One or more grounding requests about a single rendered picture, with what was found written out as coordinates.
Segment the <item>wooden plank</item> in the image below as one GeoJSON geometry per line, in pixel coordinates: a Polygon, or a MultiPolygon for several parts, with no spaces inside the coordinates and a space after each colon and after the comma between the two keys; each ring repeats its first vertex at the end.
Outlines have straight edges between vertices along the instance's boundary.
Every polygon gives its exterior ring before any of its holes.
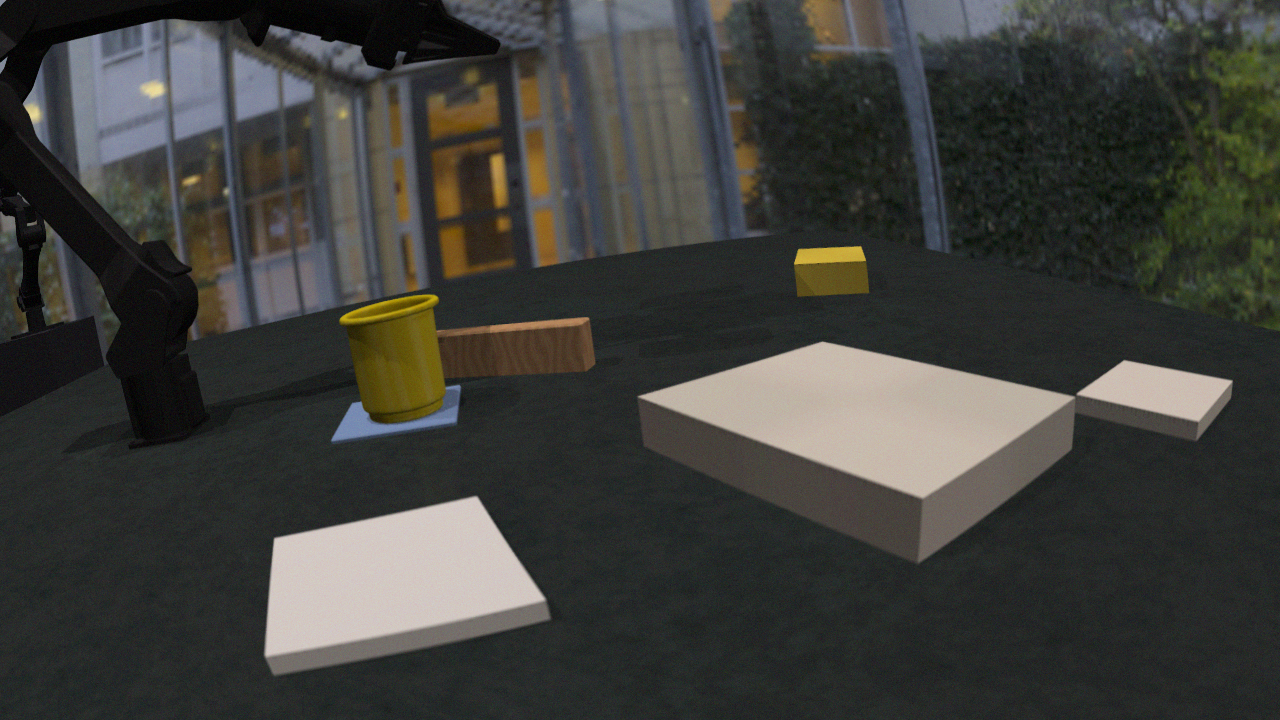
{"type": "Polygon", "coordinates": [[[588,372],[588,316],[436,331],[444,378],[588,372]]]}

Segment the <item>olive yellow cup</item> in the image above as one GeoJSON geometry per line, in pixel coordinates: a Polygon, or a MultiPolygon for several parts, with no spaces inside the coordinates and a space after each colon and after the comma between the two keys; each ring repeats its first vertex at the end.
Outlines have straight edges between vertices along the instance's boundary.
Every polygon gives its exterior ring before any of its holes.
{"type": "Polygon", "coordinates": [[[340,316],[361,404],[372,421],[412,421],[442,407],[445,384],[433,311],[438,299],[413,295],[340,316]]]}

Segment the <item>yellow block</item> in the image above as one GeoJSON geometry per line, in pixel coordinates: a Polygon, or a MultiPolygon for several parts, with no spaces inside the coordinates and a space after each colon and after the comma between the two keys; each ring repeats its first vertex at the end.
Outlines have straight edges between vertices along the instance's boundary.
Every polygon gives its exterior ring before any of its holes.
{"type": "Polygon", "coordinates": [[[797,297],[869,293],[867,259],[860,246],[797,249],[794,269],[797,297]]]}

